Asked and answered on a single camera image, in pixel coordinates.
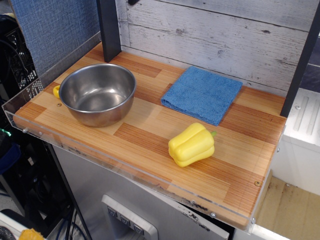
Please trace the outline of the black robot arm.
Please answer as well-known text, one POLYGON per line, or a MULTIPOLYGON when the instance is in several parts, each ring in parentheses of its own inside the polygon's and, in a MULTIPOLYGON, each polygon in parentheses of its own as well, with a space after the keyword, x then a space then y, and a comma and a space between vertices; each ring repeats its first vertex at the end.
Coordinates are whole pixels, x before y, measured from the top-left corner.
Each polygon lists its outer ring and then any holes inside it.
POLYGON ((128 0, 129 5, 135 5, 139 0, 128 0))

